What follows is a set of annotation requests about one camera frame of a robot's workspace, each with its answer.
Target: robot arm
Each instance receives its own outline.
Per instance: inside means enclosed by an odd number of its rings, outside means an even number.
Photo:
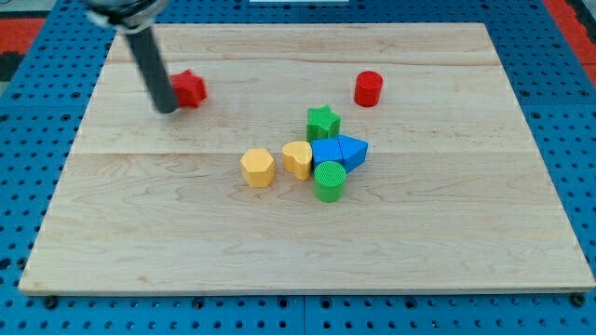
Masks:
[[[85,0],[89,19],[126,34],[154,106],[161,113],[178,108],[176,95],[159,55],[151,24],[169,0]]]

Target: green cylinder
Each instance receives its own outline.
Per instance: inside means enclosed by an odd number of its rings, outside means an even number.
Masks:
[[[315,195],[323,202],[335,202],[344,195],[345,168],[337,162],[323,162],[315,168]]]

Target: yellow block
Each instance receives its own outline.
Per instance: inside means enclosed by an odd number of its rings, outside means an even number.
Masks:
[[[305,181],[310,178],[313,150],[307,141],[294,141],[283,146],[283,169]]]
[[[240,158],[240,165],[250,187],[268,187],[276,176],[275,161],[267,149],[249,149]]]

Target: green block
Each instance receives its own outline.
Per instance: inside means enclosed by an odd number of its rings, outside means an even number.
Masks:
[[[323,202],[335,202],[344,195],[345,168],[333,161],[319,164],[315,168],[315,195]]]
[[[306,140],[332,139],[339,135],[342,118],[332,111],[330,105],[309,108],[306,121]]]

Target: blue pegboard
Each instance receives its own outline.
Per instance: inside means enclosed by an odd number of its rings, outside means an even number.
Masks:
[[[483,22],[594,271],[596,91],[539,0],[171,0],[158,22]],[[0,98],[0,333],[593,333],[596,295],[28,298],[16,286],[114,32],[59,0]]]

